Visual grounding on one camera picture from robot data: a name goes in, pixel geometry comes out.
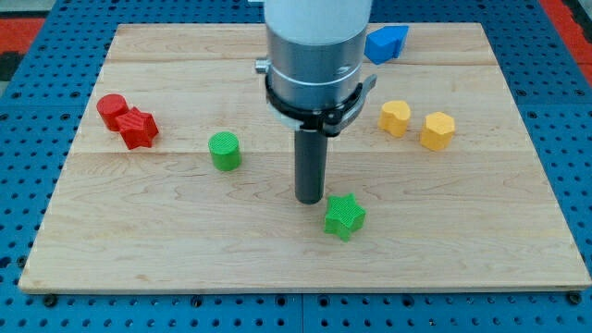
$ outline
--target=star-shaped block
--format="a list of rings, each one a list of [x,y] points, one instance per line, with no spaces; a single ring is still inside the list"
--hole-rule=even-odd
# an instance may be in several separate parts
[[[329,196],[325,214],[325,233],[336,234],[342,241],[349,241],[352,233],[364,225],[366,211],[355,202],[350,193],[343,197]]]
[[[128,113],[117,117],[116,121],[128,149],[152,147],[152,139],[158,134],[158,128],[151,114],[132,107]]]

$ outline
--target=red cylinder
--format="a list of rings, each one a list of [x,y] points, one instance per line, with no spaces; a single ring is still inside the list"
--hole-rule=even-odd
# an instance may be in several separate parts
[[[110,93],[101,98],[96,104],[96,109],[99,111],[107,128],[112,131],[119,131],[119,125],[115,118],[130,111],[125,97],[116,93]]]

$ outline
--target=yellow hexagon block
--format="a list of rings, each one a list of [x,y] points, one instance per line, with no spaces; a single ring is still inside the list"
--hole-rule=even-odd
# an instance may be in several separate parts
[[[425,116],[419,142],[427,149],[439,151],[450,144],[454,131],[454,118],[443,112],[435,112]]]
[[[389,101],[382,105],[378,128],[388,131],[392,136],[402,137],[407,131],[411,108],[405,101]]]

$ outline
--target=green star block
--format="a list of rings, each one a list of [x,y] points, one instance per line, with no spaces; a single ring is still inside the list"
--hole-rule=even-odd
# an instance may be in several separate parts
[[[343,197],[329,196],[325,214],[325,233],[338,235],[342,241],[349,241],[352,233],[364,225],[366,211],[355,202],[350,193]]]

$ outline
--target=green block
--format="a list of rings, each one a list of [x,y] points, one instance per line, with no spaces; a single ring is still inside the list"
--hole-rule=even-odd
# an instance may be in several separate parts
[[[214,167],[220,171],[230,171],[241,165],[239,139],[233,133],[224,131],[214,134],[208,142]]]
[[[349,241],[352,233],[364,225],[366,211],[355,202],[350,193],[343,197],[329,196],[325,214],[325,232]]]

